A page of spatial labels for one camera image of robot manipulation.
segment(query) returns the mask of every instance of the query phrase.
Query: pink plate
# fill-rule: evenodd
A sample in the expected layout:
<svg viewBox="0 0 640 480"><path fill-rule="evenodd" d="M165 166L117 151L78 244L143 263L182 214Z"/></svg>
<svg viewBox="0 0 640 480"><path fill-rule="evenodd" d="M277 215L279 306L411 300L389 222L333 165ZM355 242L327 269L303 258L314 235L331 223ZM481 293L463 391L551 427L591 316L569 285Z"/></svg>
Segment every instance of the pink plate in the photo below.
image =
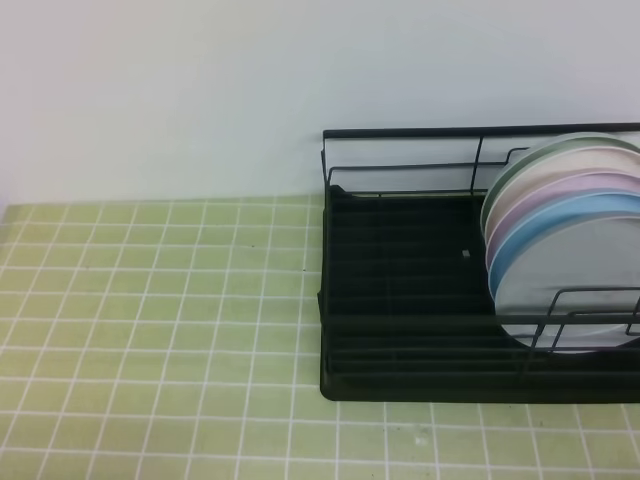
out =
<svg viewBox="0 0 640 480"><path fill-rule="evenodd" d="M526 214L560 197L601 189L624 190L640 194L640 178L622 173L619 170L583 170L578 174L548 183L524 195L495 222L493 228L489 229L489 224L487 224L486 233L489 235L485 257L487 269L491 268L493 258L511 228Z"/></svg>

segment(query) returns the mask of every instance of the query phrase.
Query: black dish rack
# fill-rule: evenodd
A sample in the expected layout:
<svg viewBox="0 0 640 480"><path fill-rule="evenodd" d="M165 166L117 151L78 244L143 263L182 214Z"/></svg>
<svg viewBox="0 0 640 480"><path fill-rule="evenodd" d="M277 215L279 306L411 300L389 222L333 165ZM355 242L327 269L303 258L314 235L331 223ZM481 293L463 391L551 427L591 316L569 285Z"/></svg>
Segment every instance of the black dish rack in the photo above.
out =
<svg viewBox="0 0 640 480"><path fill-rule="evenodd" d="M320 389L331 400L500 403L640 402L640 339L589 353L538 347L547 325L626 324L640 336L640 298L633 311L553 315L563 294L637 290L597 286L557 292L547 315L499 316L487 286L479 227L486 190L478 171L508 163L480 161L491 138L564 133L640 132L640 124L527 127L325 130L325 185ZM467 163L327 168L328 140L477 139ZM431 191L345 191L333 173L467 169L469 188ZM536 325L532 347L501 325Z"/></svg>

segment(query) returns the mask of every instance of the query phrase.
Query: white plate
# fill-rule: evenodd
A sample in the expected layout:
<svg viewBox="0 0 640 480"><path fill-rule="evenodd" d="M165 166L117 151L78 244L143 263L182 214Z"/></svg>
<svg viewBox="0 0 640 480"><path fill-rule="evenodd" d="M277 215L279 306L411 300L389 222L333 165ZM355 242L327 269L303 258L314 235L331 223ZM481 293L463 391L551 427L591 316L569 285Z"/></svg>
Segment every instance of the white plate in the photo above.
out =
<svg viewBox="0 0 640 480"><path fill-rule="evenodd" d="M640 287L640 215L599 215L560 226L534 241L508 268L496 294L498 315L546 315L556 292L571 287ZM633 311L639 291L562 294L553 315ZM545 327L537 347L551 347L558 326ZM535 325L505 325L512 336L532 335ZM626 326L568 325L558 347L616 347L634 340ZM516 338L530 346L531 338Z"/></svg>

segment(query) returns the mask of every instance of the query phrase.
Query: white wall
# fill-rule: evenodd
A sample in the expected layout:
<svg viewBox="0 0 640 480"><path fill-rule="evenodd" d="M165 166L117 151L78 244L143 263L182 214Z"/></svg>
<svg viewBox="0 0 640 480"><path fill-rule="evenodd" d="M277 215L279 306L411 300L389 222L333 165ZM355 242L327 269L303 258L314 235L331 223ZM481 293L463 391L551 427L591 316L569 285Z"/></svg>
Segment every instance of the white wall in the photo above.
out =
<svg viewBox="0 0 640 480"><path fill-rule="evenodd" d="M324 128L640 119L636 0L0 2L0 197L320 188Z"/></svg>

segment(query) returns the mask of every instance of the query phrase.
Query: plate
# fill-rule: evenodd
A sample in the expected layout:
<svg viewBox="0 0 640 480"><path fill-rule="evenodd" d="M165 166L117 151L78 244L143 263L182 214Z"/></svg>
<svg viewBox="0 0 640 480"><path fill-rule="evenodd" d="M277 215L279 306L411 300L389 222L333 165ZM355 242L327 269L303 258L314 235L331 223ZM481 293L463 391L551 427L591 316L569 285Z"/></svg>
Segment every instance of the plate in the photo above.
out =
<svg viewBox="0 0 640 480"><path fill-rule="evenodd" d="M639 244L640 215L596 215L556 227L531 242L509 266L496 295L496 313L546 315L561 288L640 287ZM587 310L632 312L639 296L638 291L569 292L558 297L553 314L579 314ZM503 328L519 342L531 346L531 338L518 336L533 335L535 325ZM546 326L536 346L551 347L558 328ZM625 330L625 324L568 325L557 346L578 349L567 353L577 353L583 348L617 347L637 338L627 336Z"/></svg>
<svg viewBox="0 0 640 480"><path fill-rule="evenodd" d="M480 211L480 228L482 234L484 235L485 233L487 217L489 216L489 212L491 211L498 195L501 193L502 189L519 174L519 172L528 168L538 159L548 158L549 155L590 146L618 147L640 154L640 148L633 143L626 142L614 137L613 135L607 135L605 133L572 133L568 135L560 135L529 148L517 161L510 163L501 170L497 178L494 180L493 185L487 191L487 195Z"/></svg>
<svg viewBox="0 0 640 480"><path fill-rule="evenodd" d="M490 267L497 248L509 230L529 212L567 195L589 193L594 190L619 190L640 195L640 177L617 171L592 170L561 178L528 194L525 191L525 195L504 213L499 211L499 205L496 203L487 222L487 268Z"/></svg>
<svg viewBox="0 0 640 480"><path fill-rule="evenodd" d="M548 230L580 217L616 212L640 214L640 195L620 191L571 195L529 213L510 230L496 250L489 269L489 290L493 298L507 269L530 242Z"/></svg>

